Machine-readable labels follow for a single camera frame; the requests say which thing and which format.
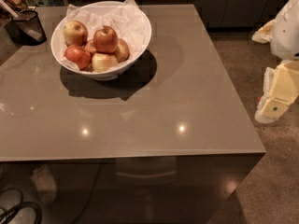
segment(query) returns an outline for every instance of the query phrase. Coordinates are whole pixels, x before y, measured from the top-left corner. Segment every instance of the gray tabletop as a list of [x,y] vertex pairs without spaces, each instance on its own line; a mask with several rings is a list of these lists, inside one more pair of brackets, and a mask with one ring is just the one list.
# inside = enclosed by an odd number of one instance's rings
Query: gray tabletop
[[48,40],[0,66],[0,161],[264,153],[193,5],[143,6],[149,47],[113,81],[62,68],[66,7],[37,10]]

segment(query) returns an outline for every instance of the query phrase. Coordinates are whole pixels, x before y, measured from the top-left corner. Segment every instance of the white bowl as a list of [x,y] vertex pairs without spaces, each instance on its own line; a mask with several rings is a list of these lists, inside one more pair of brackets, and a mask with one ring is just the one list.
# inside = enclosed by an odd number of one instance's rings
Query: white bowl
[[[98,2],[98,3],[93,3],[89,4],[85,7],[82,7],[81,9],[84,9],[86,11],[89,11],[91,13],[95,13],[99,16],[106,15],[109,13],[112,9],[121,6],[121,2]],[[111,80],[119,75],[121,75],[124,71],[129,69],[132,64],[142,55],[142,53],[146,50],[147,46],[149,45],[150,39],[151,39],[151,25],[148,17],[139,9],[138,12],[140,12],[140,17],[143,19],[143,24],[144,24],[144,29],[145,29],[145,37],[143,39],[143,45],[142,48],[139,48],[137,52],[135,52],[134,58],[133,59],[128,59],[128,61],[120,63],[116,69],[113,70],[108,70],[103,73],[92,73],[92,72],[84,72],[84,71],[79,71],[75,70],[67,63],[64,63],[62,61],[64,57],[64,51],[66,50],[66,44],[64,42],[64,36],[62,33],[64,24],[66,23],[66,18],[64,18],[55,28],[52,38],[51,38],[51,50],[53,53],[53,56],[57,60],[57,62],[63,66],[64,68],[73,71],[77,74],[83,75],[85,77],[90,77],[94,78],[97,80]]]

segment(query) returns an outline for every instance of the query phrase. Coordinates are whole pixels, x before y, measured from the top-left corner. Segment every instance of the bowl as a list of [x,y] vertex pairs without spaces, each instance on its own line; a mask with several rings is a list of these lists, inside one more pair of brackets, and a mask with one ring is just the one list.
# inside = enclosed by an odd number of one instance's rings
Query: bowl
[[[107,1],[107,2],[98,2],[98,3],[92,3],[87,6],[81,7],[80,9],[83,9],[85,11],[91,12],[93,14],[96,14],[98,16],[106,16],[109,14],[111,11],[113,11],[115,8],[122,6],[123,3],[121,2],[112,2],[112,1]],[[142,53],[146,50],[150,43],[151,39],[151,25],[148,17],[141,11],[140,9],[136,10],[136,13],[138,15],[139,19],[142,19],[142,25],[143,29],[142,31],[142,46],[139,48],[135,49],[134,52],[132,52],[132,48],[134,48],[134,42],[130,40],[126,40],[127,43],[129,44],[130,47],[130,57],[127,61],[123,63],[119,63],[116,67],[109,69],[105,72],[102,73],[94,73],[94,72],[86,72],[86,71],[79,71],[78,69],[74,69],[74,66],[69,65],[69,61],[65,61],[66,58],[64,58],[64,51],[66,50],[66,44],[64,42],[64,36],[63,36],[63,27],[64,24],[66,23],[67,19],[64,18],[55,28],[53,35],[51,37],[51,50],[52,54],[55,57],[56,61],[66,68],[67,70],[70,70],[72,72],[75,72],[77,74],[80,74],[85,77],[90,77],[93,79],[97,80],[111,80],[119,75],[121,75],[124,71],[129,69],[132,64],[142,55]]]

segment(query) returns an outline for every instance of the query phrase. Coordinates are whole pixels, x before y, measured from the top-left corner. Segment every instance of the red apple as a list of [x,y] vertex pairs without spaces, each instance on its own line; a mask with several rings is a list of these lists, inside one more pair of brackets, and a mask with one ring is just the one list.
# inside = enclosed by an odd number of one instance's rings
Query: red apple
[[86,45],[84,46],[84,50],[89,51],[92,56],[96,53],[96,48],[94,47],[93,39],[87,41]]
[[95,31],[93,44],[97,52],[112,54],[119,45],[119,38],[112,27],[103,26],[103,28]]
[[114,55],[119,63],[122,63],[129,58],[130,50],[125,40],[119,38],[119,45],[114,51]]
[[77,45],[68,46],[64,56],[68,61],[75,63],[80,70],[86,69],[92,61],[91,53]]
[[104,72],[118,64],[118,60],[112,54],[95,53],[92,58],[93,71]]
[[80,21],[68,21],[64,25],[64,41],[67,46],[78,45],[82,46],[86,43],[88,30]]

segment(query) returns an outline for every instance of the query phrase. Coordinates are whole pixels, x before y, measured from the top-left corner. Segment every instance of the black cup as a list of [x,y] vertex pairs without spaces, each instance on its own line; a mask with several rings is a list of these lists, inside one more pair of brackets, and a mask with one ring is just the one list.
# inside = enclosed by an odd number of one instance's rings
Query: black cup
[[14,40],[23,45],[35,46],[47,40],[37,12],[26,10],[18,18],[11,18],[14,26]]

